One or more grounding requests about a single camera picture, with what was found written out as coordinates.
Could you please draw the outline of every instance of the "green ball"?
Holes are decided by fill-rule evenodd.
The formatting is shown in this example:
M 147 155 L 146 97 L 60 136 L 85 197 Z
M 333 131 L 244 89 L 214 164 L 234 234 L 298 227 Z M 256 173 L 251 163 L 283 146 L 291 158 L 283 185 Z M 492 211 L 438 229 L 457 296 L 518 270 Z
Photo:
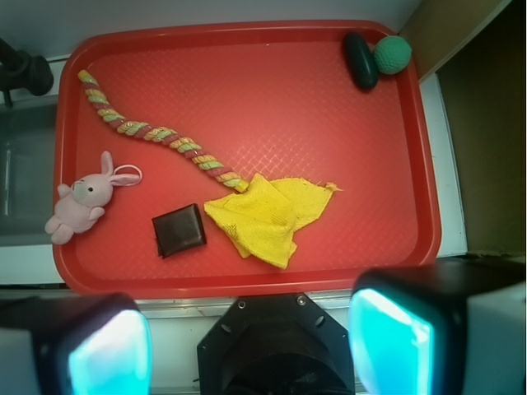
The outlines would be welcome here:
M 398 35 L 384 37 L 373 49 L 373 58 L 383 74 L 401 72 L 408 66 L 411 57 L 412 47 Z

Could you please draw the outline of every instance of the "yellow cloth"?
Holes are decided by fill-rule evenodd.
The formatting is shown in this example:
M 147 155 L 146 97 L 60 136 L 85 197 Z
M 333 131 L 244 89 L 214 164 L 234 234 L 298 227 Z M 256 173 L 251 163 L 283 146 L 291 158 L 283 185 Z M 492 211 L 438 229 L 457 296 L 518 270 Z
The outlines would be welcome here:
M 269 182 L 254 176 L 244 193 L 205 203 L 205 212 L 227 233 L 240 255 L 285 269 L 296 250 L 295 231 L 319 219 L 338 188 L 304 179 Z

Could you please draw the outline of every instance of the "pink stuffed bunny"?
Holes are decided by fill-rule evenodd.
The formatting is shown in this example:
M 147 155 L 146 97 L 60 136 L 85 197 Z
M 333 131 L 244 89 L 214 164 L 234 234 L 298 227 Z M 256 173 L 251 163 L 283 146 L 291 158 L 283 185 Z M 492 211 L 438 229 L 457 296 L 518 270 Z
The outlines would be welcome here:
M 112 198 L 115 187 L 128 187 L 139 183 L 142 172 L 133 165 L 123 165 L 114 170 L 108 151 L 100 157 L 102 174 L 90 174 L 74 182 L 72 187 L 60 184 L 55 215 L 49 218 L 45 231 L 54 244 L 66 244 L 75 233 L 89 230 L 105 214 L 105 206 Z M 137 174 L 116 174 L 122 168 L 134 168 Z

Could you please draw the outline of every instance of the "red tray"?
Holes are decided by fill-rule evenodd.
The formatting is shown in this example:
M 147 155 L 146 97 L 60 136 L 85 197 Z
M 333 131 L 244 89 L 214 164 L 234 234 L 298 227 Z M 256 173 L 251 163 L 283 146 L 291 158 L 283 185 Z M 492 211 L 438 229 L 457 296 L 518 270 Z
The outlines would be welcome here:
M 143 181 L 117 188 L 94 228 L 54 246 L 57 268 L 79 293 L 188 298 L 349 289 L 368 267 L 433 261 L 440 220 L 413 63 L 359 91 L 342 54 L 348 31 L 375 44 L 393 32 L 365 21 L 190 26 L 89 39 L 64 68 L 54 183 L 98 172 L 107 150 Z M 319 221 L 295 235 L 282 271 L 241 258 L 203 213 L 231 191 L 161 145 L 119 135 L 88 104 L 86 68 L 129 119 L 192 137 L 246 179 L 335 182 Z M 196 202 L 208 244 L 157 256 L 151 218 Z

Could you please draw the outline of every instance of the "rope toy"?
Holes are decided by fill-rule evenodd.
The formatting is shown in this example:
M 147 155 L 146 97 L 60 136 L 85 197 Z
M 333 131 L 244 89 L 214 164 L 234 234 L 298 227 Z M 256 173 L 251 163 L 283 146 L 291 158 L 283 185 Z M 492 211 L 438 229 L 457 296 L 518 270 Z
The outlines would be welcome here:
M 204 151 L 192 138 L 183 137 L 170 128 L 127 119 L 111 106 L 99 82 L 89 72 L 82 70 L 78 73 L 78 77 L 83 83 L 88 100 L 97 110 L 97 114 L 118 133 L 150 142 L 160 142 L 164 146 L 177 150 L 196 164 L 199 169 L 204 170 L 207 175 L 237 192 L 243 193 L 249 187 L 249 183 L 243 180 L 238 173 Z

